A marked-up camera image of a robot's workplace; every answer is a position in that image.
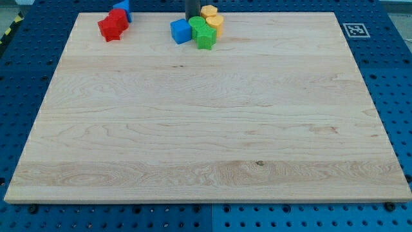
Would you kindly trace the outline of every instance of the yellow black striped tape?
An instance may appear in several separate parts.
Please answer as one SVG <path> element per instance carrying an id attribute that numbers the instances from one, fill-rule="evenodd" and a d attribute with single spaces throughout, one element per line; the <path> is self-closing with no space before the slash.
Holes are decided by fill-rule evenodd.
<path id="1" fill-rule="evenodd" d="M 17 32 L 17 29 L 20 27 L 24 17 L 21 12 L 17 14 L 14 18 L 11 25 L 5 31 L 5 34 L 0 39 L 0 57 L 3 56 L 4 52 L 6 51 L 7 46 L 10 44 L 13 36 Z"/>

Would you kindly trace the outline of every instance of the wooden surface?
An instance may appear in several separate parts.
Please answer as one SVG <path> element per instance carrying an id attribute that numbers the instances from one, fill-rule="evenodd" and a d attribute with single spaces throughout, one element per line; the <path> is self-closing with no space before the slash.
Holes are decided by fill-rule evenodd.
<path id="1" fill-rule="evenodd" d="M 332 13 L 224 14 L 212 51 L 177 13 L 106 43 L 106 14 L 79 15 L 7 202 L 411 200 Z"/>

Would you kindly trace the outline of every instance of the green block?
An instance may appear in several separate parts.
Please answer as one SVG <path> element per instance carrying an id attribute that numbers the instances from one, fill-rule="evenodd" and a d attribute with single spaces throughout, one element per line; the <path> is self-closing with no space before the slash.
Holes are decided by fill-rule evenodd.
<path id="1" fill-rule="evenodd" d="M 198 49 L 212 49 L 212 45 L 216 43 L 216 29 L 209 26 L 203 26 L 197 31 Z"/>
<path id="2" fill-rule="evenodd" d="M 189 25 L 192 27 L 192 39 L 198 38 L 198 30 L 206 25 L 206 20 L 200 16 L 194 16 L 189 19 Z"/>

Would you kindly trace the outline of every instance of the perforated metal surface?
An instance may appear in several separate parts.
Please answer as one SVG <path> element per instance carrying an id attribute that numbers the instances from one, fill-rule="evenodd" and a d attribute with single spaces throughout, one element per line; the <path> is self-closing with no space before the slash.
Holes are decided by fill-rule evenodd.
<path id="1" fill-rule="evenodd" d="M 0 196 L 46 93 L 78 12 L 107 12 L 118 1 L 40 0 L 0 59 Z M 363 23 L 370 38 L 348 44 L 406 177 L 412 175 L 412 55 L 372 0 L 210 0 L 221 12 L 335 12 Z M 134 12 L 182 12 L 183 1 L 131 0 Z M 11 206 L 0 201 L 0 231 L 411 231 L 412 203 L 356 205 Z"/>

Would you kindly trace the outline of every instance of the black pole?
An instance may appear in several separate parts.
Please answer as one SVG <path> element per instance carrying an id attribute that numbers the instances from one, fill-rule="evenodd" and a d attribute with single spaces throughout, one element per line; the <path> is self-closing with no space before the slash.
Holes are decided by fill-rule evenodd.
<path id="1" fill-rule="evenodd" d="M 200 16 L 200 0 L 185 0 L 186 20 Z"/>

